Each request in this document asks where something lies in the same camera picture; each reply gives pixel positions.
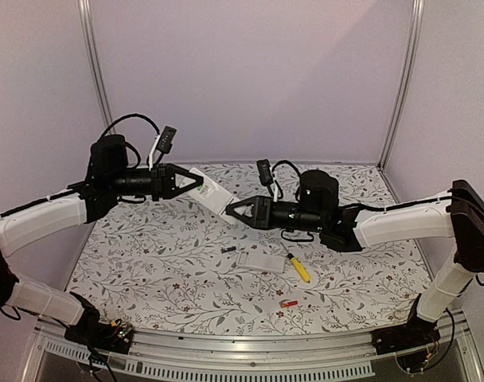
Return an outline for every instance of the floral tablecloth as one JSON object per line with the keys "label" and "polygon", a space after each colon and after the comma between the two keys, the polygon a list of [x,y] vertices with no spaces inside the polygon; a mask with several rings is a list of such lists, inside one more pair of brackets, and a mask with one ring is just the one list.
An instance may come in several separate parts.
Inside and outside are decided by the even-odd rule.
{"label": "floral tablecloth", "polygon": [[[197,167],[240,199],[267,194],[256,166]],[[342,204],[393,203],[372,166],[299,168],[319,168],[337,178]],[[286,168],[278,173],[285,198],[292,200],[295,175]],[[309,272],[310,283],[289,261],[281,275],[236,266],[240,251],[286,255],[279,241],[279,230],[229,226],[187,196],[121,204],[97,222],[68,290],[88,298],[104,317],[124,317],[137,327],[292,335],[387,325],[404,318],[430,282],[412,241],[360,253],[331,251],[318,237],[314,243],[286,243]],[[221,253],[231,246],[236,251]],[[293,300],[299,304],[281,308]]]}

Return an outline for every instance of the small black object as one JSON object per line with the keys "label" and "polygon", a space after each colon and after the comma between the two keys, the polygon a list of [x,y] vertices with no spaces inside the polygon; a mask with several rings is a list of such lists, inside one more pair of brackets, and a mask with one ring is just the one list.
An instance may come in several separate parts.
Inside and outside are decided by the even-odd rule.
{"label": "small black object", "polygon": [[177,134],[177,129],[166,126],[161,134],[161,138],[157,142],[157,150],[161,151],[163,154],[169,154],[173,144],[173,137]]}
{"label": "small black object", "polygon": [[93,177],[108,177],[129,164],[125,138],[121,134],[102,137],[90,147]]}
{"label": "small black object", "polygon": [[455,263],[470,272],[484,272],[484,202],[467,181],[452,185],[451,213],[457,253]]}
{"label": "small black object", "polygon": [[236,247],[221,248],[221,253],[235,251]]}
{"label": "small black object", "polygon": [[268,159],[260,159],[256,162],[256,167],[258,167],[258,173],[260,174],[260,183],[265,187],[268,187],[274,183],[274,178],[271,172],[271,163]]}
{"label": "small black object", "polygon": [[300,206],[304,211],[326,211],[331,214],[338,206],[339,183],[321,170],[300,174]]}

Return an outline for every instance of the cable tie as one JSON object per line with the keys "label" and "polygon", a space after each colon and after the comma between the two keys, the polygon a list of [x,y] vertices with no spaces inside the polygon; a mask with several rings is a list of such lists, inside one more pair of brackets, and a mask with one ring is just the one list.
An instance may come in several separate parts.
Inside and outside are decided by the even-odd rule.
{"label": "cable tie", "polygon": [[49,285],[47,284],[42,284],[42,285],[44,285],[45,289],[47,289],[47,291],[49,292],[49,298],[47,303],[45,304],[44,310],[42,310],[42,312],[38,315],[39,318],[42,318],[42,316],[45,314],[45,311],[49,308],[49,305],[51,305],[51,300],[53,299],[53,291],[51,290]]}
{"label": "cable tie", "polygon": [[436,289],[438,292],[440,292],[440,293],[444,293],[444,294],[446,294],[446,295],[448,295],[448,296],[455,297],[455,298],[459,297],[459,295],[461,294],[461,293],[451,293],[451,292],[448,292],[447,290],[440,289],[440,288],[438,287],[438,285],[437,285],[437,282],[438,282],[438,279],[435,277],[435,284],[434,284],[434,286],[435,286],[435,289]]}

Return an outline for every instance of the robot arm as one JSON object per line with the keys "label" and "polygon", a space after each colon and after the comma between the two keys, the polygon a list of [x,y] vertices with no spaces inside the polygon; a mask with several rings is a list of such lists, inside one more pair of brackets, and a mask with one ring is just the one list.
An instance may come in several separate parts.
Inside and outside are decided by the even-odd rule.
{"label": "robot arm", "polygon": [[[270,166],[258,163],[262,184],[270,186]],[[433,197],[376,208],[339,206],[338,181],[320,170],[299,177],[298,202],[251,197],[227,206],[226,213],[256,229],[317,232],[335,251],[361,251],[389,241],[454,237],[456,251],[430,287],[414,301],[408,321],[373,332],[378,353],[425,345],[439,339],[436,322],[479,272],[484,272],[484,202],[466,181]]]}
{"label": "robot arm", "polygon": [[[153,161],[156,148],[162,154],[169,152],[174,133],[174,129],[167,127],[158,135],[149,163]],[[5,258],[54,232],[106,216],[123,200],[121,197],[151,196],[153,201],[172,199],[203,183],[202,177],[173,164],[128,168],[128,146],[122,135],[102,136],[92,145],[85,181],[70,185],[56,195],[0,213],[0,307],[12,306],[54,318],[68,327],[65,337],[70,341],[119,353],[128,351],[131,337],[126,334],[112,336],[117,328],[101,323],[99,311],[92,304],[77,294],[15,275]],[[193,182],[177,187],[177,175],[191,178]]]}

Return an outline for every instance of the screwdriver handle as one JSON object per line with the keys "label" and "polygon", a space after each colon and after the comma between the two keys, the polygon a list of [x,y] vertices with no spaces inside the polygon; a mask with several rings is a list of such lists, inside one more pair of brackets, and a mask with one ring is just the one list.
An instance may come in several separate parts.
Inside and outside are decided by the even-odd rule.
{"label": "screwdriver handle", "polygon": [[290,261],[293,264],[297,273],[299,274],[300,278],[304,280],[306,283],[310,282],[311,279],[309,277],[309,274],[306,272],[303,265],[293,255],[291,255],[291,257],[290,255],[288,255],[288,257],[290,258]]}

